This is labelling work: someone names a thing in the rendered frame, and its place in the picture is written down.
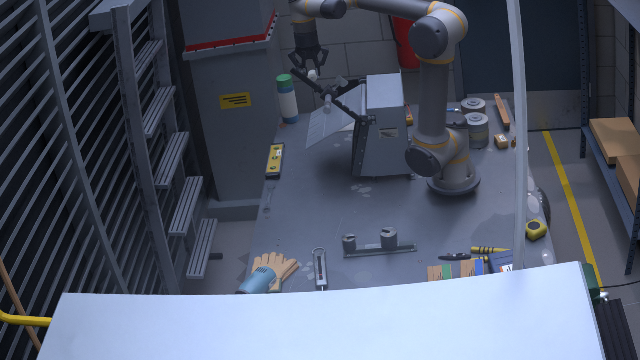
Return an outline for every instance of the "red stripe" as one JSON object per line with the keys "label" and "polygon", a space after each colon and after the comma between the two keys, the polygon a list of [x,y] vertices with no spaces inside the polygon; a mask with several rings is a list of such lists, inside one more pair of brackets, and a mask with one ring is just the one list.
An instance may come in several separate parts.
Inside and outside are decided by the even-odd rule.
{"label": "red stripe", "polygon": [[230,46],[234,44],[238,45],[238,44],[246,44],[248,42],[265,41],[267,39],[267,35],[269,34],[269,31],[271,30],[271,26],[273,25],[273,19],[275,17],[276,17],[276,10],[273,10],[273,14],[271,14],[271,20],[269,21],[269,24],[267,25],[267,30],[265,30],[264,34],[252,35],[250,37],[231,38],[226,40],[205,42],[203,44],[197,44],[197,45],[189,45],[186,47],[186,51],[187,53],[190,53],[191,51],[196,51],[196,50],[206,50],[206,49],[213,49],[215,47]]}

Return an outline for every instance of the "bottle with green cap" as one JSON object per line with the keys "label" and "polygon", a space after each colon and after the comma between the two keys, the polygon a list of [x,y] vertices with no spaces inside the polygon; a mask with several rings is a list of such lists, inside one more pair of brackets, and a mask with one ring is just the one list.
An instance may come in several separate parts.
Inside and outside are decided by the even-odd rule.
{"label": "bottle with green cap", "polygon": [[276,78],[278,83],[278,98],[280,111],[285,124],[295,124],[300,120],[296,92],[293,89],[293,78],[289,74],[282,74]]}

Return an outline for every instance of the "tan glove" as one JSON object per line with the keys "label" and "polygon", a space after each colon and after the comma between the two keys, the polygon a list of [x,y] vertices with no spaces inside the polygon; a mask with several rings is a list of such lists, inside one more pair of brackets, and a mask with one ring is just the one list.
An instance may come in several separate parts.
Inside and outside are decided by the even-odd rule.
{"label": "tan glove", "polygon": [[253,272],[261,266],[267,266],[272,269],[276,273],[276,278],[278,279],[269,290],[269,293],[282,292],[282,283],[300,268],[295,259],[287,259],[283,254],[276,254],[275,252],[255,258],[253,260],[251,273],[253,274]]}

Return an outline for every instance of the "metal table surface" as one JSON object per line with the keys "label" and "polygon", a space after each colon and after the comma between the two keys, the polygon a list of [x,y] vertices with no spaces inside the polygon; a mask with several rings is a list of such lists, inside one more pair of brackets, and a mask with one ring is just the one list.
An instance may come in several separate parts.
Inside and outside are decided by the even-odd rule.
{"label": "metal table surface", "polygon": [[[449,103],[460,108],[459,103]],[[466,195],[447,197],[434,193],[424,178],[409,176],[351,176],[350,131],[335,133],[305,150],[309,114],[279,129],[275,142],[285,144],[282,177],[266,181],[253,235],[247,271],[253,259],[277,252],[300,263],[283,284],[283,292],[315,291],[311,251],[327,251],[328,290],[369,288],[427,281],[427,266],[452,265],[454,278],[460,277],[459,261],[443,261],[438,256],[471,250],[471,246],[511,249],[515,226],[515,151],[498,150],[495,134],[505,133],[495,101],[487,101],[490,144],[471,150],[471,158],[481,173],[478,188]],[[418,106],[411,107],[417,123]],[[414,126],[409,127],[411,136]],[[269,187],[275,185],[268,213],[264,212]],[[538,202],[538,192],[529,172],[529,220],[546,224]],[[353,233],[358,245],[380,242],[383,227],[395,227],[399,241],[412,240],[417,252],[343,258],[341,237]],[[536,240],[526,240],[525,267],[556,263],[550,232]]]}
{"label": "metal table surface", "polygon": [[580,263],[276,295],[65,293],[38,359],[490,360],[513,354],[521,360],[605,358]]}

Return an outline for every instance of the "ladder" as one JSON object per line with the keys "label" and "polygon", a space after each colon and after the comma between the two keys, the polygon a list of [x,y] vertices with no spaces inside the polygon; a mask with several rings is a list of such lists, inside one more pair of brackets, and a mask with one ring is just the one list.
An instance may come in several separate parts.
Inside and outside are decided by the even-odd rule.
{"label": "ladder", "polygon": [[[203,250],[211,250],[215,232],[213,224],[217,225],[217,220],[203,219],[200,236],[197,236],[193,213],[202,189],[203,178],[186,177],[184,172],[182,156],[189,141],[189,133],[179,132],[173,104],[175,86],[172,86],[170,74],[163,0],[134,0],[134,2],[121,0],[117,6],[110,6],[120,95],[136,186],[164,293],[179,295],[180,278],[184,266],[174,265],[167,238],[176,236],[184,239],[185,249],[188,254],[191,254],[189,269],[198,268],[200,272],[193,277],[194,275],[189,271],[188,277],[201,279],[206,270],[206,261],[202,265],[200,258],[203,257]],[[137,7],[136,11],[140,13],[140,8],[144,5],[147,6],[148,11],[150,40],[135,56],[131,31],[131,8]],[[154,67],[156,94],[143,114],[138,81],[150,66]],[[167,145],[160,165],[154,173],[147,139],[152,138],[159,127],[163,129]],[[171,187],[175,194],[178,194],[180,189],[182,191],[171,226],[168,232],[165,232],[166,227],[163,223],[157,193]]]}

